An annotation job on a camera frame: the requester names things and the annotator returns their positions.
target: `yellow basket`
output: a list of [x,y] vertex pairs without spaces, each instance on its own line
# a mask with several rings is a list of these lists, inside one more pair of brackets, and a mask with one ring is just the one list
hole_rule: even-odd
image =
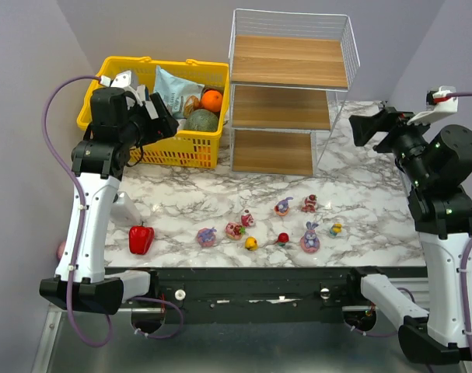
[[[98,75],[114,78],[123,71],[134,71],[139,84],[146,84],[152,91],[155,84],[156,65],[170,74],[205,85],[214,85],[223,89],[222,109],[220,110],[219,128],[216,132],[179,131],[175,137],[161,140],[144,147],[144,163],[183,167],[205,167],[213,169],[217,165],[220,136],[222,136],[223,118],[229,108],[229,66],[215,62],[186,60],[185,62],[154,61],[149,57],[108,57]],[[85,130],[91,121],[90,96],[99,83],[93,81],[87,89],[84,106],[80,110],[77,124]],[[138,149],[131,151],[131,159],[137,161]]]

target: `orange fruit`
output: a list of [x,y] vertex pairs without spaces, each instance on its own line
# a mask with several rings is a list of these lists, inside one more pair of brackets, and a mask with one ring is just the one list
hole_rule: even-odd
[[206,91],[201,97],[201,107],[212,113],[218,113],[222,108],[223,95],[219,91]]

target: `melon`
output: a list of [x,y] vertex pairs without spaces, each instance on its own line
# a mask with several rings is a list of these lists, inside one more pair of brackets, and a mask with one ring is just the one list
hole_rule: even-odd
[[194,111],[184,126],[186,131],[216,132],[217,129],[219,129],[218,117],[205,109]]

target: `gray floor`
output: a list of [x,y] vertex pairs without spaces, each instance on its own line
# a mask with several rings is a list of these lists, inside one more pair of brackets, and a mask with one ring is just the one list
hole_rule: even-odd
[[[106,332],[102,315],[79,315],[87,335]],[[135,336],[130,314],[113,317],[115,336],[103,348],[84,345],[61,318],[48,371],[51,373],[308,373],[426,372],[409,364],[396,337],[366,338],[343,325],[320,323],[193,325],[171,340]],[[379,318],[378,332],[392,329]],[[435,372],[458,372],[457,366]]]

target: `marble tabletop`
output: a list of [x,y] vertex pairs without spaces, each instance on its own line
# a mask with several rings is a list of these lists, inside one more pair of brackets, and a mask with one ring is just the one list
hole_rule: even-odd
[[[318,176],[234,174],[230,172],[229,141],[221,140],[215,169],[138,165],[127,169],[121,184],[156,237],[144,256],[128,250],[128,227],[108,226],[105,261],[109,267],[343,267],[424,266],[414,223],[400,175],[389,155],[372,150],[376,138],[356,148],[348,117],[373,115],[375,103],[350,102],[331,136],[318,166]],[[301,212],[302,200],[316,194],[315,214]],[[277,216],[273,207],[286,197],[291,211]],[[240,222],[249,209],[256,226],[241,241],[225,235],[230,221]],[[306,222],[319,223],[320,250],[305,253],[299,240]],[[336,237],[333,223],[343,225]],[[195,236],[201,228],[217,229],[213,247],[201,248]],[[289,243],[274,244],[278,234]],[[253,236],[257,251],[244,249]]]

